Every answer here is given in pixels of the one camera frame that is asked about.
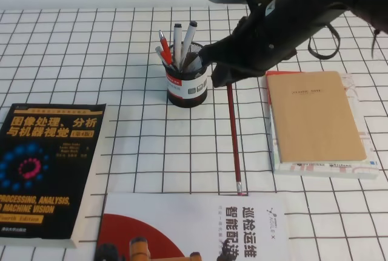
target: pen holder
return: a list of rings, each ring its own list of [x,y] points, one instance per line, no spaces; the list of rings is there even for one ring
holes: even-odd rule
[[[195,42],[190,45],[182,65],[183,70],[198,56],[198,52],[202,48],[203,46]],[[170,46],[170,51],[172,56],[174,56],[173,45]],[[167,67],[165,64],[163,66],[166,70],[167,98],[172,104],[178,107],[191,108],[205,101],[207,97],[207,67],[202,67],[194,72],[184,73]]]

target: label on pen holder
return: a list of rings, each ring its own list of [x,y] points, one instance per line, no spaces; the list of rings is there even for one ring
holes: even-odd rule
[[[193,80],[180,80],[166,73],[167,88],[175,97],[182,99],[197,98],[207,90],[207,75],[202,74]]]

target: grid paper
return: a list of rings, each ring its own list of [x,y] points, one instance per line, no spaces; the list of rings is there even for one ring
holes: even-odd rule
[[[195,41],[215,42],[248,14],[245,6],[90,10],[0,10],[0,123],[12,103],[107,103],[109,118],[95,177],[88,231],[78,249],[0,248],[0,261],[92,260],[107,192],[233,194],[235,175],[225,88],[209,86],[193,109],[171,105],[154,49],[161,29],[197,20]],[[233,85],[243,188],[284,200],[292,260],[388,258],[388,36],[346,13],[333,22],[341,49],[329,61],[307,51],[276,70],[336,70],[354,80],[381,172],[376,180],[273,175],[264,78]],[[332,34],[313,47],[329,54]]]

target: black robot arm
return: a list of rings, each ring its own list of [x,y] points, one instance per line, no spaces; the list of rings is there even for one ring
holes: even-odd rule
[[[388,0],[272,0],[260,5],[247,2],[250,15],[240,20],[231,35],[205,46],[199,53],[203,65],[217,63],[212,74],[215,87],[263,76],[266,70],[292,57],[298,45],[323,27],[338,36],[330,22],[346,10],[388,33]]]

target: white marker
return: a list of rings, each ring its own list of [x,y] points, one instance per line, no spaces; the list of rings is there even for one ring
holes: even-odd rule
[[[174,63],[180,70],[181,65],[181,46],[182,46],[182,24],[174,25]]]
[[[200,56],[197,56],[186,68],[185,73],[191,73],[198,71],[202,68],[202,60]]]
[[[192,44],[195,30],[196,30],[197,23],[196,21],[190,21],[189,28],[187,29],[186,36],[184,37],[183,41],[183,48],[182,48],[182,53],[181,53],[181,69],[182,65],[186,59],[187,52],[189,51],[190,45]]]

